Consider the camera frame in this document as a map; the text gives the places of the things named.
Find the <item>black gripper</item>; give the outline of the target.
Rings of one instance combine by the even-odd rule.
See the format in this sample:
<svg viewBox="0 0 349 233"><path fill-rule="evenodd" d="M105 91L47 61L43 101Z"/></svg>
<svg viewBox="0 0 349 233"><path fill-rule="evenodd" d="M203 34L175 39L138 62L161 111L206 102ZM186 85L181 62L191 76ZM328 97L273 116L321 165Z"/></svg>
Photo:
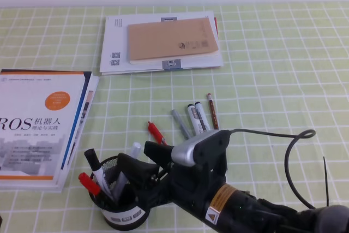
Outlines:
<svg viewBox="0 0 349 233"><path fill-rule="evenodd" d="M156 164L125 153L118 155L118 169L135 191L144 210L174 203L206 224L217 224L228 200L226 159L185 167L172 162L174 146L146 141L144 154Z"/></svg>

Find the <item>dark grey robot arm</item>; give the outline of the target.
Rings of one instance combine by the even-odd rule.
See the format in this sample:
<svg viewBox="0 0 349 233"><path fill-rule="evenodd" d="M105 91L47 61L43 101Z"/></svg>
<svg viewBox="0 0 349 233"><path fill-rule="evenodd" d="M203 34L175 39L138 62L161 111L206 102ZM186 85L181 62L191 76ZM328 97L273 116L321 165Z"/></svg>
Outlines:
<svg viewBox="0 0 349 233"><path fill-rule="evenodd" d="M118 168L135 189L141 208L172 202L217 232L348 232L346 206L298 212L227 184L228 143L222 138L205 139L193 147L147 142L153 164L121 153ZM193 166L177 158L182 149L192 154Z"/></svg>

